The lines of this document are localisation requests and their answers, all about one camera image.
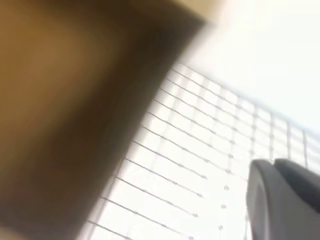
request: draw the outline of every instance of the wire rack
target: wire rack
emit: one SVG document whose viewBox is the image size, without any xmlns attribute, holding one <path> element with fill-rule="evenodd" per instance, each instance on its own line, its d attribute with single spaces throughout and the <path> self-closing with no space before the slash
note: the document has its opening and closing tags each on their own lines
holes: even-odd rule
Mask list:
<svg viewBox="0 0 320 240">
<path fill-rule="evenodd" d="M 176 65 L 154 97 L 79 240 L 251 239 L 252 159 L 320 173 L 319 141 L 227 87 Z"/>
</svg>

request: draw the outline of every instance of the white surface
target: white surface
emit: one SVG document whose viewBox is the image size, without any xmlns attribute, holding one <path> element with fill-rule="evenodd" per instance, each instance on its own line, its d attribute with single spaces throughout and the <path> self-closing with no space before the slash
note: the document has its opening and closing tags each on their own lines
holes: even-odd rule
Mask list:
<svg viewBox="0 0 320 240">
<path fill-rule="evenodd" d="M 226 0 L 183 61 L 320 133 L 320 1 Z"/>
</svg>

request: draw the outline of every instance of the wire cage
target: wire cage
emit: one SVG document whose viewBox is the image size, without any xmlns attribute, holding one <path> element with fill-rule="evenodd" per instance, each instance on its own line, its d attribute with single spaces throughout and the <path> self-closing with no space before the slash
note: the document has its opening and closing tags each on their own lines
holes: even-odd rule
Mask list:
<svg viewBox="0 0 320 240">
<path fill-rule="evenodd" d="M 163 81 L 79 240 L 250 240 L 252 159 L 320 173 L 319 141 L 186 65 Z"/>
</svg>

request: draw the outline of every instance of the white wall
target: white wall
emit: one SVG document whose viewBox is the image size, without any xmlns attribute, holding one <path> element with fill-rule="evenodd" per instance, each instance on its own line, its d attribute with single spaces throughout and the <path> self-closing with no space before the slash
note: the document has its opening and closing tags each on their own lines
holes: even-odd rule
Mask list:
<svg viewBox="0 0 320 240">
<path fill-rule="evenodd" d="M 183 61 L 320 134 L 320 1 L 227 0 Z"/>
</svg>

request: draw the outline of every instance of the brown cardboard box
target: brown cardboard box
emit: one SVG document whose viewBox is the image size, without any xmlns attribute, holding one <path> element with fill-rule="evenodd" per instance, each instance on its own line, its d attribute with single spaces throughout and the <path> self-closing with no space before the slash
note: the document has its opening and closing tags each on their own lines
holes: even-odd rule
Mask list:
<svg viewBox="0 0 320 240">
<path fill-rule="evenodd" d="M 211 0 L 0 1 L 0 223 L 74 239 Z"/>
</svg>

